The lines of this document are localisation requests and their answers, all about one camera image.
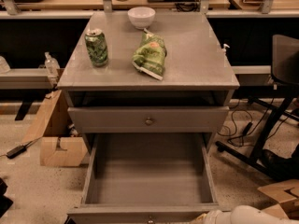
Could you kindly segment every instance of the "gray countertop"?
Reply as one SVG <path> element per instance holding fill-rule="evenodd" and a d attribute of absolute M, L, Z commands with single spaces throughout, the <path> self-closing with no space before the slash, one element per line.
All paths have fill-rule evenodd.
<path fill-rule="evenodd" d="M 235 90 L 239 83 L 206 16 L 157 11 L 149 31 L 164 39 L 168 54 L 164 79 L 135 70 L 131 63 L 143 31 L 129 21 L 126 11 L 98 11 L 86 29 L 103 30 L 109 63 L 95 68 L 88 57 L 83 32 L 58 87 L 69 91 Z"/>

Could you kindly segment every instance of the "concrete floor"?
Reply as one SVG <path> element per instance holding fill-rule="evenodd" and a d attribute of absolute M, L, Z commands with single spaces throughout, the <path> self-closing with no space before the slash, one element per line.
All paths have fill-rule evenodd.
<path fill-rule="evenodd" d="M 39 103 L 33 104 L 24 120 L 15 121 L 20 103 L 0 103 L 0 155 L 20 144 L 27 129 L 35 118 Z M 232 108 L 221 133 L 238 131 L 251 121 L 254 125 L 263 115 L 260 105 L 247 105 L 246 101 L 237 100 L 231 103 Z M 245 145 L 254 143 L 259 128 L 246 138 Z M 226 142 L 227 137 L 217 135 L 216 140 Z M 290 157 L 299 143 L 297 122 L 286 120 L 277 133 L 270 138 L 266 146 L 283 157 Z M 1 224 L 61 224 L 66 220 L 67 211 L 79 206 L 84 186 L 87 166 L 76 168 L 52 168 L 39 165 L 39 147 L 37 141 L 19 157 L 9 160 L 0 157 L 0 177 L 7 183 L 5 194 L 14 204 L 0 218 Z M 251 146 L 236 148 L 247 153 Z M 274 202 L 260 193 L 257 188 L 274 181 L 226 152 L 220 153 L 213 146 L 208 153 L 216 195 L 221 209 L 231 210 L 237 205 L 247 204 L 259 209 L 270 206 Z"/>

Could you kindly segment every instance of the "cardboard box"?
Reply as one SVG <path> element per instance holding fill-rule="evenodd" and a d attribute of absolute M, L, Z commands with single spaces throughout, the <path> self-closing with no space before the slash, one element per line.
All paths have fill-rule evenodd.
<path fill-rule="evenodd" d="M 36 113 L 36 119 L 22 142 L 41 139 L 40 164 L 45 166 L 79 166 L 87 155 L 82 137 L 69 137 L 71 119 L 62 91 L 48 95 Z"/>
<path fill-rule="evenodd" d="M 278 202 L 263 211 L 275 217 L 299 220 L 299 180 L 278 182 L 258 190 Z"/>

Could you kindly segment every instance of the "crumpled bag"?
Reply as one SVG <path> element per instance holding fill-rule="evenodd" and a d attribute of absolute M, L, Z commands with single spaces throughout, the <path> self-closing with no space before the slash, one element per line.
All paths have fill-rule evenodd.
<path fill-rule="evenodd" d="M 134 52 L 132 64 L 138 71 L 162 80 L 166 55 L 164 40 L 144 29 L 139 48 Z"/>

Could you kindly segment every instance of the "white bowl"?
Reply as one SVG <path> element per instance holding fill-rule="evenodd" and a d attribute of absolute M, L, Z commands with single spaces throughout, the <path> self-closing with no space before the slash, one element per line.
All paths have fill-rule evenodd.
<path fill-rule="evenodd" d="M 156 15 L 156 11 L 150 7 L 134 7 L 128 10 L 131 24 L 137 29 L 148 28 Z"/>

